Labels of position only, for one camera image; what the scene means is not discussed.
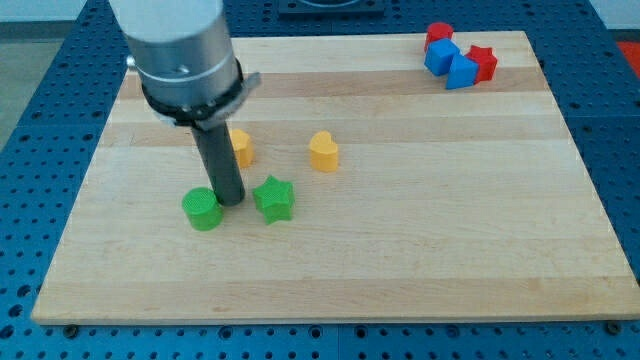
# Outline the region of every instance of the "blue perforated table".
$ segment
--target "blue perforated table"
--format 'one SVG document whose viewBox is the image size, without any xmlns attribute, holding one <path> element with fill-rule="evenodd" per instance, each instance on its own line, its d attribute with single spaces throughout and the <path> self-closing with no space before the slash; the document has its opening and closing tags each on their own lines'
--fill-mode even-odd
<svg viewBox="0 0 640 360">
<path fill-rule="evenodd" d="M 636 277 L 639 81 L 587 1 L 388 0 L 383 17 L 279 20 L 228 1 L 235 36 L 525 30 Z M 0 359 L 640 358 L 640 321 L 484 325 L 42 328 L 39 287 L 124 76 L 126 44 L 89 0 L 0 154 Z M 182 295 L 188 301 L 188 294 Z"/>
</svg>

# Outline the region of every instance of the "blue cube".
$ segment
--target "blue cube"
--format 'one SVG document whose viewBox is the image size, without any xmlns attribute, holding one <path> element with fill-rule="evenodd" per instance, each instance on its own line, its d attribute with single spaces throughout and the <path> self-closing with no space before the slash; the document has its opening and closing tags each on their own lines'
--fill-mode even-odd
<svg viewBox="0 0 640 360">
<path fill-rule="evenodd" d="M 427 48 L 424 65 L 433 75 L 440 76 L 449 72 L 454 55 L 460 55 L 460 49 L 449 39 L 434 41 Z"/>
<path fill-rule="evenodd" d="M 459 89 L 473 86 L 480 66 L 473 60 L 457 54 L 453 57 L 449 78 L 447 79 L 447 90 Z"/>
</svg>

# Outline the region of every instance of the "yellow block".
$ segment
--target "yellow block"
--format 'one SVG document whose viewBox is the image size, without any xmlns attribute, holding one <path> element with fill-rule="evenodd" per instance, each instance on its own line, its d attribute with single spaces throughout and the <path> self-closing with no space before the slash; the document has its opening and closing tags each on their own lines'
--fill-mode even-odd
<svg viewBox="0 0 640 360">
<path fill-rule="evenodd" d="M 311 167 L 318 171 L 334 172 L 338 170 L 338 144 L 328 131 L 319 131 L 309 142 Z"/>
<path fill-rule="evenodd" d="M 255 156 L 251 136 L 241 129 L 233 129 L 231 130 L 231 143 L 238 166 L 241 169 L 251 166 Z"/>
</svg>

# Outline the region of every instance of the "red block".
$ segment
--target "red block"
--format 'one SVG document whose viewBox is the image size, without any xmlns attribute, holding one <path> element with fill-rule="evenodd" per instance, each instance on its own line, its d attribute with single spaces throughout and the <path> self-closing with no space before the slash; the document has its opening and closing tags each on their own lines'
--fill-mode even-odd
<svg viewBox="0 0 640 360">
<path fill-rule="evenodd" d="M 427 28 L 427 39 L 424 42 L 424 52 L 427 52 L 429 44 L 444 38 L 451 39 L 453 36 L 453 28 L 447 23 L 433 23 Z"/>
<path fill-rule="evenodd" d="M 479 66 L 474 84 L 493 79 L 493 73 L 496 71 L 496 66 L 498 66 L 498 59 L 493 56 L 492 48 L 471 45 L 471 50 L 465 56 L 475 61 Z"/>
</svg>

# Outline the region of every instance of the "wooden board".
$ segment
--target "wooden board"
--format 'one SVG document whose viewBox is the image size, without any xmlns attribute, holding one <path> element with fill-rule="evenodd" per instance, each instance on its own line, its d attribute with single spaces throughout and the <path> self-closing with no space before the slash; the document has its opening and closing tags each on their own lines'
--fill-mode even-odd
<svg viewBox="0 0 640 360">
<path fill-rule="evenodd" d="M 522 32 L 495 80 L 446 91 L 423 35 L 235 39 L 264 83 L 231 127 L 253 136 L 247 188 L 294 183 L 294 220 L 248 198 L 193 231 L 208 180 L 128 74 L 32 314 L 42 324 L 626 319 L 640 289 Z M 319 130 L 341 146 L 311 170 Z"/>
</svg>

